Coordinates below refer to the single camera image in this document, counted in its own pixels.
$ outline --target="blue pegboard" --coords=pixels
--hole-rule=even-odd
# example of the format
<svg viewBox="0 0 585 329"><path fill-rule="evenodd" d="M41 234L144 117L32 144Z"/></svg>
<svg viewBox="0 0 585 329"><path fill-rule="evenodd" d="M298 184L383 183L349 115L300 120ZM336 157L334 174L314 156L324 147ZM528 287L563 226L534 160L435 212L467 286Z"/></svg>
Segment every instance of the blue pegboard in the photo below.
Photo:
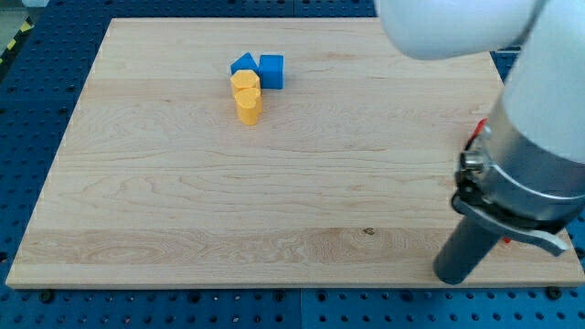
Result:
<svg viewBox="0 0 585 329"><path fill-rule="evenodd" d="M371 0L53 0L0 85L0 279L4 282L112 17L374 16ZM493 53L503 79L515 49ZM585 248L585 223L569 225ZM585 290L14 292L0 328L585 327Z"/></svg>

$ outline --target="blue block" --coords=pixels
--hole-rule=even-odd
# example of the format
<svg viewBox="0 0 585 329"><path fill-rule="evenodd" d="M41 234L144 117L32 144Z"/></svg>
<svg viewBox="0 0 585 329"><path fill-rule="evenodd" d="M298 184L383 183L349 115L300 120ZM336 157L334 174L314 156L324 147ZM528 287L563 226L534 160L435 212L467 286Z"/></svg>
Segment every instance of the blue block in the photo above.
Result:
<svg viewBox="0 0 585 329"><path fill-rule="evenodd" d="M258 74L258 65L250 53L245 53L231 64L231 74L236 73L239 69L251 69Z"/></svg>
<svg viewBox="0 0 585 329"><path fill-rule="evenodd" d="M284 88L284 56L260 56L260 84L263 89Z"/></svg>

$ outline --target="wooden tabletop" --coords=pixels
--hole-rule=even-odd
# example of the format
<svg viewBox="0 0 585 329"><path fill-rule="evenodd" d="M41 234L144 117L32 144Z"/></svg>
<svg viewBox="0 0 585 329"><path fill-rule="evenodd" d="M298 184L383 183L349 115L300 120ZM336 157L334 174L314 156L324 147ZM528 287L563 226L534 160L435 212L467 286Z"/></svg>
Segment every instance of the wooden tabletop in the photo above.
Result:
<svg viewBox="0 0 585 329"><path fill-rule="evenodd" d="M247 51L285 57L253 127ZM7 284L443 287L456 159L501 88L487 53L406 58L376 19L114 19ZM460 286L583 282L574 250L512 242Z"/></svg>

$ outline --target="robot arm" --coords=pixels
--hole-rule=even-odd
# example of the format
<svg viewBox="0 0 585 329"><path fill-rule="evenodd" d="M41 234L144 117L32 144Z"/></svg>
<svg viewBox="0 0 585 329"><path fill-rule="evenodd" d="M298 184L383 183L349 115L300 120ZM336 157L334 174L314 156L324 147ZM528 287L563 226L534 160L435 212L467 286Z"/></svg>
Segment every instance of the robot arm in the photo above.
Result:
<svg viewBox="0 0 585 329"><path fill-rule="evenodd" d="M394 45L417 59L440 59L521 42L546 0L380 0Z"/></svg>
<svg viewBox="0 0 585 329"><path fill-rule="evenodd" d="M481 132L462 152L463 215L433 262L460 283L503 236L558 256L555 236L585 207L585 1L380 0L389 38L419 59L526 41Z"/></svg>

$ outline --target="toy block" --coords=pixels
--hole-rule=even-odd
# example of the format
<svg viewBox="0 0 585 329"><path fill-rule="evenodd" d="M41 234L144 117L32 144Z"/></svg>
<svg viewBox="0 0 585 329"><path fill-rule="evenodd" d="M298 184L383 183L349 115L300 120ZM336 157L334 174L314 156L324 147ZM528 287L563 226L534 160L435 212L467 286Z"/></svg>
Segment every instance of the toy block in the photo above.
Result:
<svg viewBox="0 0 585 329"><path fill-rule="evenodd" d="M239 120L246 125L258 123L262 112L262 97L258 88L248 88L236 93L236 107Z"/></svg>
<svg viewBox="0 0 585 329"><path fill-rule="evenodd" d="M284 88L284 56L260 56L260 82L263 89Z"/></svg>
<svg viewBox="0 0 585 329"><path fill-rule="evenodd" d="M251 69L258 74L258 65L256 65L256 61L249 52L231 64L231 74L235 74L240 69Z"/></svg>
<svg viewBox="0 0 585 329"><path fill-rule="evenodd" d="M231 78L231 94L236 97L238 91L248 88L260 89L260 78L251 69L240 69Z"/></svg>

